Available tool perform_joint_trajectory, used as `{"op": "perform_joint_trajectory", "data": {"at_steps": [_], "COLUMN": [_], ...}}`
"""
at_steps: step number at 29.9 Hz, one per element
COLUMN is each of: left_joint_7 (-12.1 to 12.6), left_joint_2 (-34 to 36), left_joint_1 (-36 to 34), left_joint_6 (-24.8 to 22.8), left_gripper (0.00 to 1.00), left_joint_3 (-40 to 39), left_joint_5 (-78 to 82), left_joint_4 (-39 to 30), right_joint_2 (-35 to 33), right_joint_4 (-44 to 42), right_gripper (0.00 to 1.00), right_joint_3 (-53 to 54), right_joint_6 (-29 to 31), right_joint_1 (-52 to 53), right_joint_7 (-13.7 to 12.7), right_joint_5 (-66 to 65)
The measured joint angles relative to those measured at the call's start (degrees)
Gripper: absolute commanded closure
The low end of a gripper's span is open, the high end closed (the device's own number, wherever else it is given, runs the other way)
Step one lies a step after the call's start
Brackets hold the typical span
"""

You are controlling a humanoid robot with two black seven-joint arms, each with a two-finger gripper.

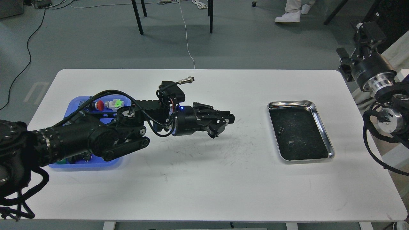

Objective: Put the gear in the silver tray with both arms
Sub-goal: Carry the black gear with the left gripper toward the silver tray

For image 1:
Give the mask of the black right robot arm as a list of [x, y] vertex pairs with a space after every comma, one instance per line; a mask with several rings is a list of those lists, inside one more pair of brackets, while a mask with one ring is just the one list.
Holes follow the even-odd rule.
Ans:
[[360, 90], [372, 93], [374, 104], [363, 113], [363, 139], [370, 156], [384, 169], [408, 176], [407, 172], [384, 163], [370, 150], [367, 133], [389, 143], [408, 147], [409, 101], [408, 81], [396, 82], [397, 72], [378, 51], [386, 36], [375, 22], [351, 22], [354, 29], [353, 54], [345, 48], [336, 50], [340, 58], [339, 71], [347, 82], [354, 81]]

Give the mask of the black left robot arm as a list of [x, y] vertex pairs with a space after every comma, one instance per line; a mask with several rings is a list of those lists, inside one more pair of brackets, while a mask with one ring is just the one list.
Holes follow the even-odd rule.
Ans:
[[193, 77], [164, 80], [156, 100], [135, 100], [122, 91], [105, 90], [40, 130], [29, 131], [25, 122], [1, 120], [1, 218], [35, 217], [26, 200], [49, 182], [44, 166], [86, 152], [111, 161], [144, 149], [150, 143], [145, 124], [159, 137], [196, 131], [218, 137], [235, 116], [197, 102], [181, 106], [185, 94], [179, 85], [193, 82]]

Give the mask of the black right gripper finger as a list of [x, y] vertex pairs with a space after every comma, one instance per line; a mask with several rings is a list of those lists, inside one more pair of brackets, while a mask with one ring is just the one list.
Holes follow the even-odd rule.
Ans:
[[353, 37], [355, 50], [354, 58], [366, 58], [372, 53], [378, 53], [377, 46], [387, 40], [386, 35], [376, 22], [353, 21], [352, 28], [355, 29]]
[[342, 74], [342, 77], [347, 82], [355, 81], [352, 76], [352, 69], [351, 69], [352, 59], [350, 58], [348, 52], [345, 50], [345, 48], [337, 48], [336, 53], [338, 54], [340, 58], [340, 66], [338, 67], [338, 70]]

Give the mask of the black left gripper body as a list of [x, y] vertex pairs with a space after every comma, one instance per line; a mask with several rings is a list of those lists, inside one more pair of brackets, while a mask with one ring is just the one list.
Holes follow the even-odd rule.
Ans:
[[173, 136], [193, 134], [196, 131], [205, 131], [205, 127], [198, 118], [198, 109], [213, 109], [213, 106], [194, 102], [193, 106], [180, 106], [176, 113], [176, 121], [173, 126]]

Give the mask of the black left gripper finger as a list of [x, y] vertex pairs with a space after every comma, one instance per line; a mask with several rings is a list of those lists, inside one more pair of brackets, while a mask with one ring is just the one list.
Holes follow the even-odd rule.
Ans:
[[204, 128], [204, 130], [208, 133], [210, 138], [216, 138], [225, 131], [226, 126], [228, 123], [211, 123]]
[[217, 124], [222, 120], [228, 120], [228, 124], [233, 124], [235, 121], [235, 116], [230, 111], [215, 109], [198, 109], [198, 118], [203, 125]]

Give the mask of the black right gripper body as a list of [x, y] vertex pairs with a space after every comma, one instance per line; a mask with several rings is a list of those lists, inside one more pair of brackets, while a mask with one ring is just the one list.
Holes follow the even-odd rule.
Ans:
[[397, 92], [394, 78], [397, 72], [392, 65], [378, 53], [367, 57], [352, 55], [351, 74], [363, 92]]

